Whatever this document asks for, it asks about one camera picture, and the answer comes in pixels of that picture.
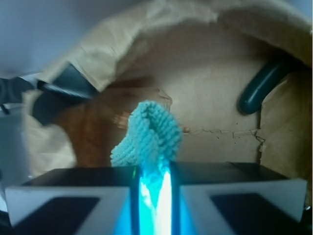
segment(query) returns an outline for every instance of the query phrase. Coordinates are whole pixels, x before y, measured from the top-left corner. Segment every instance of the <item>glowing light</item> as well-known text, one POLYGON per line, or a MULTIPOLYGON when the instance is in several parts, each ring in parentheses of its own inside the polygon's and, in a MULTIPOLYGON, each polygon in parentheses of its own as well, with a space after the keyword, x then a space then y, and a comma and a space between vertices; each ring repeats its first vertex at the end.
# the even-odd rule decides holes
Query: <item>glowing light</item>
POLYGON ((162 187, 159 192, 157 207, 151 201, 151 193, 139 181, 139 223, 142 235, 170 235, 172 232, 172 184, 170 171, 163 175, 162 187))

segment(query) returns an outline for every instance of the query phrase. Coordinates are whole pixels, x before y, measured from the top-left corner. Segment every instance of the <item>brown paper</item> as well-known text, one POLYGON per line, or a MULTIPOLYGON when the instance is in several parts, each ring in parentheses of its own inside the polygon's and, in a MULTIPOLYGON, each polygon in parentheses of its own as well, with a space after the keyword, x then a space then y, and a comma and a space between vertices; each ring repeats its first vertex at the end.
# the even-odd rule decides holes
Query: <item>brown paper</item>
MULTIPOLYGON (((67 111, 60 121, 74 145, 72 152, 47 143, 47 138, 34 141, 34 130, 43 137, 65 133, 56 125, 43 128, 25 113, 28 148, 34 149, 32 168, 47 169, 36 164, 43 154, 50 157, 49 169, 59 167, 52 163, 54 158, 64 161, 64 167, 73 165, 73 152, 84 153, 86 159, 97 155, 92 163, 81 161, 84 166, 109 163, 110 146, 125 132, 110 126, 114 113, 99 100, 115 81, 155 87, 171 98, 171 112, 188 130, 179 161, 259 162, 261 143, 255 133, 260 114, 241 115, 238 97, 278 48, 312 66, 311 41, 310 22, 275 0, 156 0, 107 19, 39 77, 51 82, 72 63, 102 94, 67 111), (74 134, 69 122, 84 131, 74 134), (78 139, 83 138, 89 142, 79 150, 78 139), (99 147, 104 144, 105 151, 99 147)), ((32 101, 25 104, 30 110, 32 101)))
POLYGON ((312 72, 289 74, 263 101, 261 164, 308 181, 312 205, 312 72))

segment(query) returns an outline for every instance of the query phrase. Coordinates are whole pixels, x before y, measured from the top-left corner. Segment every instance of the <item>cardboard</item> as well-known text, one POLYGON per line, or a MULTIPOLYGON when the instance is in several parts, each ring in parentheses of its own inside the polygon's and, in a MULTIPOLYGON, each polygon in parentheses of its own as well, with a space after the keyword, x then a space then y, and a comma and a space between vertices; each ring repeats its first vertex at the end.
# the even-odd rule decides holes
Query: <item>cardboard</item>
MULTIPOLYGON (((269 146, 271 139, 262 132, 259 139, 255 136, 260 113, 241 115, 237 100, 280 49, 312 67, 310 21, 276 0, 156 0, 103 21, 39 77, 51 82, 72 63, 101 92, 61 115, 63 130, 41 127, 29 113, 38 94, 25 94, 34 174, 74 166, 75 158, 79 166, 110 165, 110 151, 125 135, 112 118, 128 111, 114 110, 117 104, 110 103, 130 101, 111 93, 114 98, 108 102, 109 85, 160 89, 170 97, 170 110, 185 129, 178 161, 266 162, 264 143, 269 146), (54 142, 48 142, 52 133, 54 142), (38 164, 44 161, 44 167, 38 164)), ((287 116, 288 110, 282 113, 287 116)))

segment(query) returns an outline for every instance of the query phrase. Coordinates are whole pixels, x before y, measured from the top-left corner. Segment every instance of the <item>light blue knitted fabric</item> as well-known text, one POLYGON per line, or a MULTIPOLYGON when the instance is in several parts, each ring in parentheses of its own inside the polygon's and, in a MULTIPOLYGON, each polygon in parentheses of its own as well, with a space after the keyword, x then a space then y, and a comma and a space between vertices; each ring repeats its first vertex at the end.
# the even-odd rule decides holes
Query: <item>light blue knitted fabric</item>
POLYGON ((178 123, 160 104, 139 103, 128 121, 128 131, 111 154, 112 166, 140 165, 148 188, 160 189, 169 161, 181 142, 178 123))

